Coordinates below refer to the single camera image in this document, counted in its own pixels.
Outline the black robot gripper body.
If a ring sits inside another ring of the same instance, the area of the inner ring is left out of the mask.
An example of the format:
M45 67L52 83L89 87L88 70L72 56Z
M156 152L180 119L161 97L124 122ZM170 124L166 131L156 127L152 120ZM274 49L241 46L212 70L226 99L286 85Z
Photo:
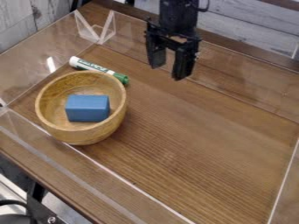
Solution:
M160 0L158 18L154 23L145 20L145 35L157 36L165 49L176 51L178 47L198 48L201 38L196 33L197 14L202 11L200 0Z

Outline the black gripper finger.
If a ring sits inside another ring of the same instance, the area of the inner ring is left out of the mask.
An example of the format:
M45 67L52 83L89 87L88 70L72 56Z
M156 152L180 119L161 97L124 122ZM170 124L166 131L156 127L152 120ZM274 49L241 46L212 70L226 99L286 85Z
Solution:
M192 74L197 50L193 47L178 47L174 51L172 78L178 81Z
M152 68L165 64L165 45L164 41L154 35L145 36L145 49L148 63Z

